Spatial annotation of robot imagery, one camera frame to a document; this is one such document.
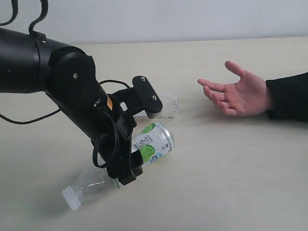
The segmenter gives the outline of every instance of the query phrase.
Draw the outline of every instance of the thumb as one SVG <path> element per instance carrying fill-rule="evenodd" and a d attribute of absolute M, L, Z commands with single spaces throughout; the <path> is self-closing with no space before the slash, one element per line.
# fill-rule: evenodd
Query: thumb
<path fill-rule="evenodd" d="M 232 73 L 238 75 L 241 79 L 245 78 L 246 76 L 246 71 L 242 69 L 238 64 L 231 62 L 231 61 L 226 61 L 225 62 L 225 67 L 231 71 Z"/>

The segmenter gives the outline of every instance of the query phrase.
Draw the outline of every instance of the black sleeve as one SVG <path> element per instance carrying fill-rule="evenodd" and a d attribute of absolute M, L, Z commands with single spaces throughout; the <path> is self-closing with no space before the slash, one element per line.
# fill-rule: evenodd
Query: black sleeve
<path fill-rule="evenodd" d="M 270 119 L 308 121 L 308 73 L 267 80 L 274 109 L 267 111 Z"/>

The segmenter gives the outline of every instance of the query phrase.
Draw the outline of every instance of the orange label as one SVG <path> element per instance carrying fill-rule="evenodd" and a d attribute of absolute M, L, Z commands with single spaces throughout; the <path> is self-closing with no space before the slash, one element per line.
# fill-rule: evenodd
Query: orange label
<path fill-rule="evenodd" d="M 108 106 L 109 109 L 112 111 L 113 103 L 112 103 L 112 100 L 109 98 L 108 95 L 107 95 L 107 106 Z"/>

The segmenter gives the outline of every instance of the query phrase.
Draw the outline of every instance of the white wall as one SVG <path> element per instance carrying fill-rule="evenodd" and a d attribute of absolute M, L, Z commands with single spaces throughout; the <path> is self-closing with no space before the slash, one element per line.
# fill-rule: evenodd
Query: white wall
<path fill-rule="evenodd" d="M 0 21 L 11 14 L 0 0 Z M 39 0 L 19 0 L 8 28 L 27 32 Z M 308 0 L 50 0 L 37 30 L 68 43 L 148 42 L 308 35 Z"/>

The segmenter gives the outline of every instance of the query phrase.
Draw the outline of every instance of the plastic bottle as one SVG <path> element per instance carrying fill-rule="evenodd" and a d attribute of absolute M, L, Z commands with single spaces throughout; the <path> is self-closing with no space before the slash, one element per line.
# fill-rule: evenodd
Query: plastic bottle
<path fill-rule="evenodd" d="M 143 166 L 171 152 L 174 140 L 170 131 L 160 122 L 145 127 L 132 141 L 132 152 L 140 150 Z M 108 176 L 105 168 L 90 164 L 80 174 L 74 186 L 62 190 L 62 195 L 72 210 L 77 210 L 87 202 L 96 201 L 123 185 Z"/>
<path fill-rule="evenodd" d="M 167 93 L 162 96 L 159 95 L 159 99 L 163 103 L 163 110 L 154 119 L 174 119 L 179 111 L 178 97 Z M 134 118 L 135 120 L 149 119 L 145 111 L 139 112 Z"/>

